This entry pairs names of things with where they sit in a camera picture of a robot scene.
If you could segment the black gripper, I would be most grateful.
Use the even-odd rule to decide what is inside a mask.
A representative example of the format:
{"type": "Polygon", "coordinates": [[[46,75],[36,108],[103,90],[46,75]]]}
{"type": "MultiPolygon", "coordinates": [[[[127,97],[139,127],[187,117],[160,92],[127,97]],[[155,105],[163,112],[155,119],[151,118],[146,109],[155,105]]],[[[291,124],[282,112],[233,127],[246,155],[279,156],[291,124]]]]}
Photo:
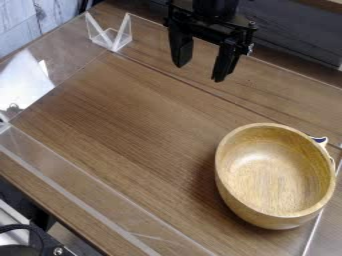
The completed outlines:
{"type": "Polygon", "coordinates": [[[211,79],[222,82],[234,72],[241,54],[253,52],[258,26],[238,14],[239,0],[167,0],[171,59],[182,68],[192,58],[194,38],[219,46],[211,79]]]}

